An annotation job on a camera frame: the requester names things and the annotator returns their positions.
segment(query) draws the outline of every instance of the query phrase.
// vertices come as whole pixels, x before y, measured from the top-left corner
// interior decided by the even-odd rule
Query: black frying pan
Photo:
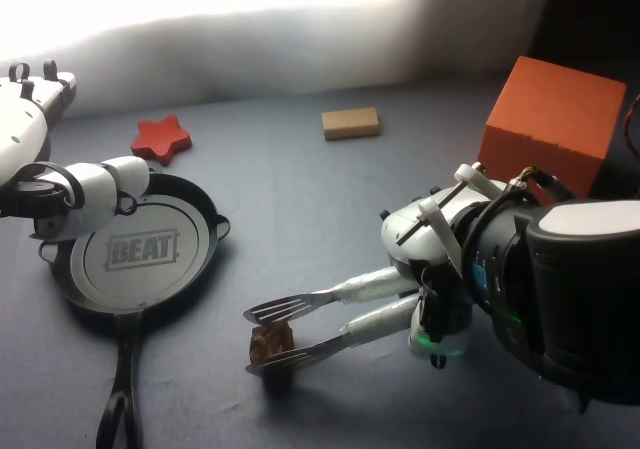
[[[112,314],[118,367],[102,416],[97,449],[113,447],[124,413],[127,447],[140,449],[142,424],[134,394],[135,355],[144,311],[194,284],[230,229],[195,184],[152,173],[133,215],[116,216],[100,231],[57,246],[51,271],[76,306]],[[46,247],[41,249],[44,255]]]

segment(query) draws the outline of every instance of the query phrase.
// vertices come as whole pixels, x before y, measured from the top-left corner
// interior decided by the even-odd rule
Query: red star-shaped block
[[[191,147],[191,135],[180,127],[178,116],[171,114],[159,122],[140,121],[140,136],[131,144],[131,152],[143,159],[155,159],[168,166],[173,156]]]

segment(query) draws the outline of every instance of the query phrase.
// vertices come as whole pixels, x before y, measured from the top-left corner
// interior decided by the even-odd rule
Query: gray tabletop
[[[566,413],[558,391],[502,349],[478,311],[474,346],[443,371],[412,357],[407,334],[344,351],[272,400],[244,370],[248,307],[328,288],[387,264],[393,211],[477,154],[503,78],[444,80],[281,100],[74,120],[52,160],[129,153],[143,119],[176,113],[194,147],[166,172],[200,185],[232,230],[193,300],[148,316],[138,396],[148,448],[612,448],[640,443],[635,408]],[[380,137],[327,143],[320,113],[375,106]],[[94,447],[117,344],[70,309],[30,240],[0,221],[0,437],[7,448]],[[387,301],[332,305],[293,323],[299,344],[334,335]]]

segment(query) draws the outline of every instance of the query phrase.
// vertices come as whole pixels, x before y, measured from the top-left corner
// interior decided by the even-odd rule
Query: red wire
[[[631,118],[633,117],[633,112],[635,111],[636,106],[638,105],[639,102],[640,102],[640,94],[638,94],[638,97],[636,97],[635,101],[633,101],[631,103],[631,106],[629,106],[629,111],[627,112],[627,115],[624,117],[624,123],[623,123],[624,140],[626,141],[627,147],[629,148],[631,153],[638,160],[640,160],[640,151],[638,151],[638,149],[636,148],[636,146],[635,146],[635,144],[633,142],[633,139],[631,138],[631,131],[629,131],[629,124],[631,123]]]

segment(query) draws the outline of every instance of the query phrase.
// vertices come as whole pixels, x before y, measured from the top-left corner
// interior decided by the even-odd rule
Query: tongs
[[[298,294],[265,302],[244,313],[249,321],[265,325],[276,321],[290,321],[302,317],[331,302],[344,304],[367,302],[395,296],[417,289],[414,279],[407,279],[393,266],[347,279],[324,291]]]
[[[298,294],[261,304],[244,313],[256,324],[297,319],[334,301],[365,302],[414,290],[419,284],[402,276],[394,267],[348,279],[332,289]],[[260,366],[247,371],[262,375],[265,371],[303,369],[333,354],[389,336],[411,326],[411,316],[418,304],[414,294],[363,314],[340,328],[340,335],[301,349],[276,354]]]

